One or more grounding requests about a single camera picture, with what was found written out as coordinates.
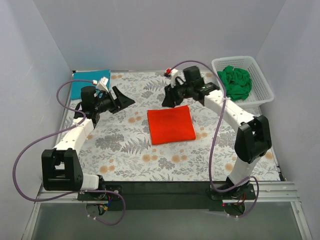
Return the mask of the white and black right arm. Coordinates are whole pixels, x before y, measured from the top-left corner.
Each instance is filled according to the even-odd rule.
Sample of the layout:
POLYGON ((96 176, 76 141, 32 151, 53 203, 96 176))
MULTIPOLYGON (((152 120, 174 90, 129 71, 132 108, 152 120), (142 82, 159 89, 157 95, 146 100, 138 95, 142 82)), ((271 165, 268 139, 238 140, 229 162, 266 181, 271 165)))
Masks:
POLYGON ((183 70, 184 79, 175 68, 168 68, 164 76, 170 79, 162 106, 174 108, 184 99, 192 98, 220 115, 218 122, 226 121, 235 131, 236 161, 225 183, 210 192, 214 195, 236 197, 248 187, 251 174, 267 151, 272 147, 270 125, 264 115, 255 116, 227 98, 226 91, 213 82, 206 83, 197 66, 183 70))

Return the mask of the orange t shirt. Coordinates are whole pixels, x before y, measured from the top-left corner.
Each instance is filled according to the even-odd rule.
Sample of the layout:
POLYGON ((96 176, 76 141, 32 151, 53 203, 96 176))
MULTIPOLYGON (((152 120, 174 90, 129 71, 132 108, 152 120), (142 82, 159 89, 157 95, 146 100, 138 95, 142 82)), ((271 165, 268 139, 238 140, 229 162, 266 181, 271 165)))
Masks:
POLYGON ((190 108, 187 105, 170 109, 148 110, 147 118, 153 145, 196 139, 190 108))

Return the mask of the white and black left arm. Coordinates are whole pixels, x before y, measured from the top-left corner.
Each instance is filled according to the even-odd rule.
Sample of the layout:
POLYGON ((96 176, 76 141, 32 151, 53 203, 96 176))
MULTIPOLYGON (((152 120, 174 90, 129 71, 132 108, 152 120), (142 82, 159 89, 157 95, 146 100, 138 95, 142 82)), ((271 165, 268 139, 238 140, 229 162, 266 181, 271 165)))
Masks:
POLYGON ((80 92, 80 103, 75 108, 72 129, 53 148, 41 155, 43 187, 47 191, 91 191, 95 200, 105 198, 103 177, 83 173, 79 153, 90 133, 96 128, 100 114, 115 114, 135 103, 117 87, 114 93, 94 86, 80 92))

